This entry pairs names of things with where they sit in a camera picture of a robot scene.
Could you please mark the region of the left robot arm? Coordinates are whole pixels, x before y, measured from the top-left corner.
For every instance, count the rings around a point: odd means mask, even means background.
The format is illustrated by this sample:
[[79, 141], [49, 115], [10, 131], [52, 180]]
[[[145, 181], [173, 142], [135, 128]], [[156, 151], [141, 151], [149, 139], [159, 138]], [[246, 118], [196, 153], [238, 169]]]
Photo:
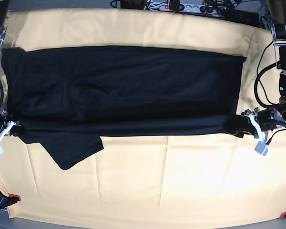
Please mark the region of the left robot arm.
[[[252, 135], [259, 138], [257, 148], [267, 148], [272, 137], [269, 131], [279, 133], [286, 130], [286, 0], [268, 0], [268, 10], [272, 18], [271, 22], [271, 45], [274, 47], [275, 62], [261, 71], [257, 71], [254, 82], [254, 95], [263, 110], [256, 108], [253, 112], [246, 110], [242, 116], [248, 119], [251, 126], [255, 128]], [[272, 68], [280, 70], [279, 93], [277, 104], [265, 104], [258, 95], [258, 86], [261, 85], [261, 77]]]

